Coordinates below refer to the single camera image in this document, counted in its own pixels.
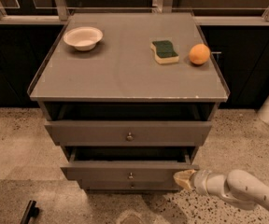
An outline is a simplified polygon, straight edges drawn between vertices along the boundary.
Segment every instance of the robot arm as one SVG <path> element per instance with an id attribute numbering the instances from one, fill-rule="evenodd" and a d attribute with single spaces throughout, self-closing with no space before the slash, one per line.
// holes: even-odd
<path id="1" fill-rule="evenodd" d="M 174 179 L 186 190 L 217 196 L 237 208 L 253 210 L 258 204 L 269 211 L 269 187 L 245 171 L 232 170 L 221 175 L 208 170 L 186 170 L 175 173 Z"/>

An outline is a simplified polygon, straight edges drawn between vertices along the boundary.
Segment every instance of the sponge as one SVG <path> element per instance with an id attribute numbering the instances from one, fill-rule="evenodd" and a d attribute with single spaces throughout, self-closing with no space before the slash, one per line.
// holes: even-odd
<path id="1" fill-rule="evenodd" d="M 179 56 L 175 53 L 172 42 L 168 40 L 153 41 L 151 49 L 154 51 L 157 63 L 177 63 L 179 61 Z"/>

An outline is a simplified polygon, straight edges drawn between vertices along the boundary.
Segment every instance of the black cabinet door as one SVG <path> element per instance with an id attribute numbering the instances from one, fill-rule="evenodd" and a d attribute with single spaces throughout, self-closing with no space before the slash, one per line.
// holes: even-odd
<path id="1" fill-rule="evenodd" d="M 202 28 L 230 89 L 226 108 L 259 108 L 269 94 L 269 27 Z"/>
<path id="2" fill-rule="evenodd" d="M 36 106 L 27 95 L 62 26 L 0 26 L 0 106 Z"/>

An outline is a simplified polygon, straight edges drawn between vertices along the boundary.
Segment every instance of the speckled stone floor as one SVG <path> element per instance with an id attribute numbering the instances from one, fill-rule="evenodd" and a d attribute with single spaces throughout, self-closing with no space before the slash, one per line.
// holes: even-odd
<path id="1" fill-rule="evenodd" d="M 65 179 L 66 159 L 43 124 L 39 109 L 0 108 L 0 223 L 20 223 L 31 199 L 40 213 L 30 223 L 269 223 L 261 207 L 244 211 L 185 190 L 87 194 Z M 218 110 L 194 163 L 224 174 L 243 169 L 269 186 L 269 124 L 254 110 Z"/>

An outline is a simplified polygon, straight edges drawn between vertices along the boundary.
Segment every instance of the bowl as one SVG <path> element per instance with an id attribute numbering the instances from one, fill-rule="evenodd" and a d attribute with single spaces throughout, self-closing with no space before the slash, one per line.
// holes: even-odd
<path id="1" fill-rule="evenodd" d="M 80 51 L 93 49 L 103 38 L 103 33 L 94 27 L 78 27 L 64 34 L 64 42 Z"/>

